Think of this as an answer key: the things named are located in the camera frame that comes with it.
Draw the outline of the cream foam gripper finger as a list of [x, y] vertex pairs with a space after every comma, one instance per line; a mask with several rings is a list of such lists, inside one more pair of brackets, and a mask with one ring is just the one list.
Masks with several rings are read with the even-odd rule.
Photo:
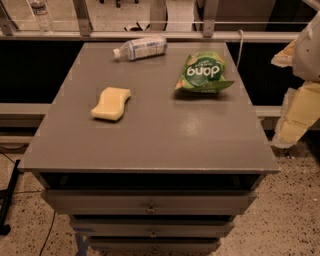
[[289, 88], [283, 99], [272, 145], [290, 148], [319, 118], [320, 84], [306, 81], [298, 89]]
[[291, 67], [295, 44], [296, 44], [296, 40], [293, 40], [292, 42], [290, 42], [283, 50], [278, 52], [272, 58], [271, 63], [281, 68]]

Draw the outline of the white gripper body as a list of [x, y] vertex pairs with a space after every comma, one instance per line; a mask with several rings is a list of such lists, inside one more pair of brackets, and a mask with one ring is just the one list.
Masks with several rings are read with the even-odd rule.
[[320, 82], [320, 12], [298, 36], [292, 68], [295, 76], [305, 81]]

